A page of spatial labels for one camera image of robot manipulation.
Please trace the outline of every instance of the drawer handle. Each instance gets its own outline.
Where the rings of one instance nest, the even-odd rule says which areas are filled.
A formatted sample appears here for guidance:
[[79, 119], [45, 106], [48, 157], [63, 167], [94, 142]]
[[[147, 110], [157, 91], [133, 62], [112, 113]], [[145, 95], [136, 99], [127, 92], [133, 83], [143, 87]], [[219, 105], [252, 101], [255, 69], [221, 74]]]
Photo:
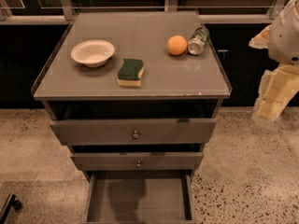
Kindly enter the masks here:
[[134, 131], [133, 134], [132, 134], [132, 138], [134, 139], [138, 139], [139, 138], [139, 134], [137, 131]]
[[141, 161], [137, 161], [136, 168], [140, 168], [141, 164], [142, 164]]

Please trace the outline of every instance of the terrazzo floor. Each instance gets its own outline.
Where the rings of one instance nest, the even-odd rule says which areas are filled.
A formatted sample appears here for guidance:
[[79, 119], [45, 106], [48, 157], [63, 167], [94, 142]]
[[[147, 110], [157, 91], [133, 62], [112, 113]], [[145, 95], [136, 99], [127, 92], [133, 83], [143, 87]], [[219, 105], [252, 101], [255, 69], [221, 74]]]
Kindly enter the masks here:
[[[299, 108], [268, 124], [222, 107], [192, 182], [197, 223], [299, 223]], [[45, 110], [0, 109], [0, 199], [6, 223], [80, 223], [88, 182], [51, 132]]]

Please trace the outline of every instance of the ceramic bowl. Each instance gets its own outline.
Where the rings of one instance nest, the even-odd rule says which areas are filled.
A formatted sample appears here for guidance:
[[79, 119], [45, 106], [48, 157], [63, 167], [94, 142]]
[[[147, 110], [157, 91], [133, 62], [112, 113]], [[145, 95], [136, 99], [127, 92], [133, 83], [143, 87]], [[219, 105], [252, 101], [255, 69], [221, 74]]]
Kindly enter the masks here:
[[104, 65], [115, 52], [113, 45], [104, 40], [90, 40], [76, 45], [71, 57], [78, 63], [94, 68]]

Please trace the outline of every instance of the open drawer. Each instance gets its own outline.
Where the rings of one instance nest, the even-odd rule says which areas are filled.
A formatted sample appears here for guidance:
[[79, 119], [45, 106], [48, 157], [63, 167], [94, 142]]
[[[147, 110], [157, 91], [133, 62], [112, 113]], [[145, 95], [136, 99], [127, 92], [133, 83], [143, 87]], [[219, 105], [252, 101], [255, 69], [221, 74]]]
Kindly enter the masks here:
[[66, 119], [53, 121], [62, 144], [207, 143], [216, 119]]
[[186, 171], [95, 172], [83, 223], [195, 224]]

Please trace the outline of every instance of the green sponge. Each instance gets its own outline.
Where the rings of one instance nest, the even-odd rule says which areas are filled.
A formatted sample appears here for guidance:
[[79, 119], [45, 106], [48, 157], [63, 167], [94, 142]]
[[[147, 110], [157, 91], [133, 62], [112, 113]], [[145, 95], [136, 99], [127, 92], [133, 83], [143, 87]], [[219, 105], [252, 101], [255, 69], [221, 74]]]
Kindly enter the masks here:
[[144, 65], [141, 60], [123, 59], [124, 63], [118, 73], [119, 86], [140, 87]]

